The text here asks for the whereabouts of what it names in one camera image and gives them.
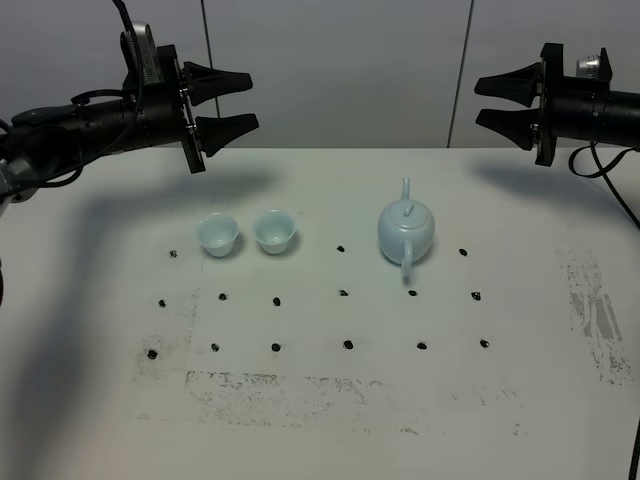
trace light blue teapot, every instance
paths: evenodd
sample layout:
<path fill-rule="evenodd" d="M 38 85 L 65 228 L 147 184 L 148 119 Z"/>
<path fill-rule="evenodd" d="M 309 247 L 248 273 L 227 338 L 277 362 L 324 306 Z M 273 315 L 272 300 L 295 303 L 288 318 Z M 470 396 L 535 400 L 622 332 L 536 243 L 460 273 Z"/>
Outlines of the light blue teapot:
<path fill-rule="evenodd" d="M 436 222 L 431 210 L 409 198 L 409 178 L 403 180 L 402 197 L 387 207 L 378 219 L 378 244 L 382 253 L 402 267 L 409 277 L 411 265 L 431 248 Z"/>

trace wall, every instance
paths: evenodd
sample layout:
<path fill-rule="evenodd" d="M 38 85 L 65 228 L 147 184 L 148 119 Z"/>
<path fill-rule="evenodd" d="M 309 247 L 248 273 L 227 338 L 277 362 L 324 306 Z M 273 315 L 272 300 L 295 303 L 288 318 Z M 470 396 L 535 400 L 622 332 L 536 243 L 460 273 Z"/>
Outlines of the wall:
<path fill-rule="evenodd" d="M 260 147 L 446 146 L 470 0 L 205 0 L 213 62 Z M 211 114 L 213 107 L 204 109 Z"/>
<path fill-rule="evenodd" d="M 219 99 L 223 116 L 255 112 L 261 128 L 232 146 L 447 145 L 472 0 L 128 0 L 158 45 L 180 60 L 251 73 L 250 92 Z M 0 118 L 117 88 L 126 68 L 109 0 L 6 2 L 0 16 Z M 473 93 L 478 78 L 565 44 L 565 67 L 606 46 L 613 87 L 639 91 L 637 0 L 477 0 L 451 131 L 453 147 L 511 146 L 475 125 L 481 108 L 517 104 Z M 207 49 L 205 20 L 211 41 Z M 216 115 L 215 102 L 196 109 Z"/>

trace cable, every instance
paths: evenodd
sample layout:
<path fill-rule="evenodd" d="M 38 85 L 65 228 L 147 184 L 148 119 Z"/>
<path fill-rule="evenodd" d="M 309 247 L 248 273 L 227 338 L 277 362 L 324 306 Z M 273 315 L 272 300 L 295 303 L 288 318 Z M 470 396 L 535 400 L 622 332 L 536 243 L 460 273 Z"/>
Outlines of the cable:
<path fill-rule="evenodd" d="M 636 441 L 633 444 L 633 454 L 631 455 L 631 467 L 629 468 L 629 480 L 636 480 L 638 474 L 638 461 L 640 460 L 640 423 L 636 432 Z"/>
<path fill-rule="evenodd" d="M 591 150 L 591 156 L 593 157 L 593 161 L 596 163 L 596 166 L 598 167 L 597 172 L 591 173 L 588 175 L 578 173 L 574 165 L 576 156 L 578 155 L 578 153 L 580 153 L 582 150 L 586 148 L 589 148 Z M 591 142 L 588 146 L 581 147 L 573 151 L 573 153 L 569 157 L 569 170 L 571 170 L 571 173 L 579 177 L 584 177 L 584 178 L 602 177 L 604 181 L 607 183 L 607 185 L 609 186 L 609 189 L 611 190 L 611 193 L 613 193 L 613 196 L 616 197 L 616 200 L 618 200 L 618 203 L 620 203 L 622 208 L 624 208 L 624 211 L 627 212 L 627 215 L 629 215 L 629 218 L 631 219 L 631 221 L 635 224 L 636 227 L 638 227 L 638 229 L 640 229 L 640 220 L 638 220 L 638 217 L 635 216 L 635 214 L 631 211 L 631 209 L 626 204 L 626 202 L 622 199 L 622 197 L 620 196 L 616 188 L 613 186 L 613 183 L 611 183 L 609 176 L 607 175 L 607 173 L 613 170 L 613 168 L 616 167 L 618 163 L 620 163 L 622 158 L 632 150 L 638 151 L 634 148 L 628 148 L 626 150 L 623 150 L 618 155 L 616 155 L 616 157 L 606 167 L 603 167 L 602 163 L 600 163 L 600 159 L 598 158 L 598 154 L 596 153 L 596 144 Z"/>
<path fill-rule="evenodd" d="M 136 36 L 136 32 L 134 31 L 133 28 L 133 23 L 131 22 L 131 18 L 129 17 L 129 12 L 127 11 L 127 7 L 125 6 L 124 2 L 122 0 L 112 0 L 113 4 L 116 6 L 116 8 L 118 9 L 118 12 L 120 13 L 120 18 L 122 19 L 122 23 L 124 25 L 124 29 L 125 31 L 129 32 L 131 34 L 131 38 L 133 40 L 133 49 L 134 49 L 134 56 L 135 58 L 141 59 L 141 55 L 140 55 L 140 43 L 138 42 L 138 37 Z M 105 148 L 103 148 L 101 151 L 99 151 L 96 155 L 94 155 L 92 158 L 89 158 L 87 160 L 83 160 L 77 164 L 74 165 L 70 165 L 66 168 L 63 168 L 60 171 L 57 171 L 45 178 L 41 178 L 38 181 L 35 182 L 30 182 L 28 184 L 22 185 L 18 188 L 14 188 L 12 190 L 9 190 L 8 192 L 4 192 L 2 194 L 0 194 L 0 200 L 6 198 L 6 197 L 12 197 L 14 195 L 17 195 L 21 192 L 24 192 L 25 190 L 29 190 L 31 188 L 47 188 L 47 182 L 54 180 L 58 177 L 61 177 L 63 175 L 67 175 L 68 173 L 77 171 L 83 167 L 86 167 L 87 165 L 89 165 L 90 163 L 95 162 L 97 159 L 99 159 L 100 157 L 106 155 L 107 153 L 109 153 L 111 151 L 111 149 L 117 145 L 118 143 L 120 143 L 122 140 L 124 140 L 127 135 L 129 135 L 129 133 L 131 133 L 131 130 L 133 129 L 133 127 L 135 126 L 136 123 L 136 119 L 138 118 L 138 115 L 140 113 L 140 107 L 142 106 L 142 96 L 143 96 L 143 92 L 144 92 L 144 76 L 143 76 L 143 67 L 142 67 L 142 61 L 139 60 L 138 61 L 138 65 L 136 68 L 136 76 L 137 76 L 137 80 L 138 80 L 138 93 L 136 95 L 136 104 L 134 107 L 134 111 L 131 115 L 131 119 L 129 120 L 129 123 L 127 124 L 127 126 L 122 130 L 122 132 L 120 132 L 120 134 L 111 142 L 109 143 L 109 145 L 107 145 Z"/>
<path fill-rule="evenodd" d="M 7 133 L 11 133 L 11 126 L 0 118 L 0 128 Z"/>

